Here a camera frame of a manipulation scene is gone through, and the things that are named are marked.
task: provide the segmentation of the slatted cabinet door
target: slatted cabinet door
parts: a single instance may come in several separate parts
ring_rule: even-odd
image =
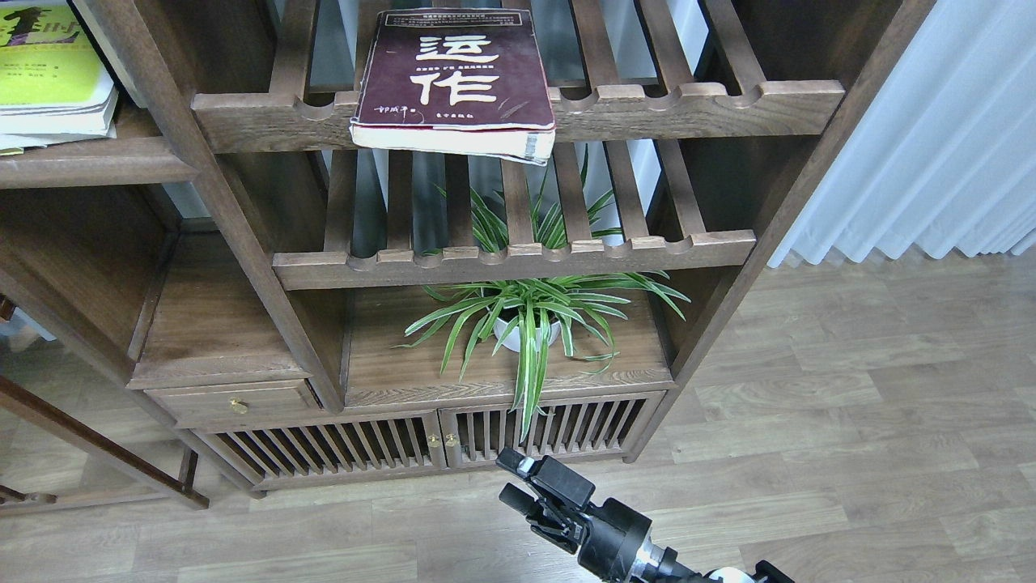
[[[435,411],[206,437],[251,470],[248,475],[258,476],[254,490],[424,474],[447,467]]]
[[[494,463],[503,447],[540,458],[622,456],[637,442],[665,391],[544,401],[524,440],[508,406],[440,409],[451,468]]]

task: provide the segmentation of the brass door knob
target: brass door knob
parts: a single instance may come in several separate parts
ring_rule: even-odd
[[[249,412],[249,406],[239,399],[230,400],[230,410],[238,415],[244,415]]]

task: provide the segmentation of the wooden shelf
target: wooden shelf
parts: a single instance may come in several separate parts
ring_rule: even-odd
[[[658,140],[656,149],[666,190],[679,216],[681,233],[675,240],[649,231],[629,150],[623,142],[606,142],[605,152],[625,240],[612,245],[593,238],[575,147],[557,144],[553,168],[570,244],[547,249],[534,241],[524,169],[519,164],[502,162],[510,244],[492,253],[476,246],[471,236],[467,161],[447,155],[445,220],[451,240],[441,254],[423,254],[411,245],[412,156],[407,151],[392,151],[388,164],[394,177],[388,184],[387,246],[373,256],[358,257],[351,251],[355,152],[337,151],[332,161],[324,251],[278,253],[274,256],[274,267],[286,289],[323,289],[743,263],[755,244],[755,234],[751,230],[708,232],[679,144],[674,140]]]
[[[651,307],[641,293],[624,294],[634,300],[624,308],[628,321],[609,319],[618,349],[611,368],[589,375],[600,363],[565,356],[558,341],[550,348],[550,363],[543,400],[578,399],[673,388]],[[444,407],[508,405],[514,399],[518,355],[500,349],[491,356],[492,343],[476,349],[471,363],[458,381],[463,347],[458,347],[447,371],[439,375],[445,331],[413,348],[396,348],[412,341],[403,331],[412,322],[441,308],[421,287],[359,289],[355,294],[355,317],[348,354],[348,404],[341,414],[318,410],[272,417],[240,419],[250,429],[286,427],[292,424],[334,424],[343,418],[393,412],[435,410]],[[578,354],[600,354],[603,345],[585,331],[573,330]],[[199,431],[226,431],[233,424],[199,426]]]
[[[85,140],[0,156],[0,188],[188,181],[198,173],[160,135],[151,116],[122,103],[115,139]]]
[[[182,234],[131,389],[308,377],[220,233]]]
[[[306,103],[315,23],[315,0],[294,0],[286,8],[286,41],[274,64],[266,93],[198,94],[192,104],[202,132],[218,153],[355,148],[349,118],[359,92],[338,91],[332,103]],[[509,5],[521,2],[509,2]],[[711,38],[736,79],[695,80],[664,1],[640,0],[637,10],[664,89],[648,96],[639,83],[620,79],[599,2],[575,1],[572,11],[586,67],[588,95],[568,98],[550,89],[559,142],[817,135],[824,130],[844,88],[834,80],[768,80],[749,46],[730,0],[702,0]],[[359,62],[363,71],[375,10],[361,6]]]

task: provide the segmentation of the book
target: book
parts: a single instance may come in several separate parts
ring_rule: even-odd
[[[0,148],[112,136],[117,97],[65,2],[0,1]]]
[[[528,10],[378,14],[352,141],[546,165],[554,112]]]

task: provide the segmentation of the wooden cabinet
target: wooden cabinet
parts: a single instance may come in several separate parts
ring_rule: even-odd
[[[511,244],[487,253],[471,236],[464,156],[436,158],[440,213],[411,211],[421,184],[404,151],[387,154],[385,205],[359,203],[358,92],[309,83],[316,0],[288,0],[278,26],[254,0],[75,0],[148,109],[124,104],[117,140],[0,158],[0,186],[22,188],[0,193],[0,294],[251,491],[478,467],[505,445],[632,462],[931,3],[701,0],[709,39],[685,55],[668,3],[638,0],[657,75],[624,79],[601,3],[571,0],[585,76],[552,82],[550,98],[572,242],[533,240],[523,170],[503,163]],[[343,14],[358,71],[390,5]],[[627,144],[640,139],[662,170],[646,206]],[[589,235],[577,141],[603,144],[616,244]],[[182,220],[146,185],[163,181],[191,182],[211,222]],[[413,242],[429,224],[449,233],[441,254]],[[362,249],[355,225],[383,242]],[[438,374],[441,345],[393,348],[434,305],[424,284],[663,268],[694,302],[687,321],[635,297],[607,372],[556,349],[522,443],[508,413],[513,356],[480,355],[458,382],[456,369]]]

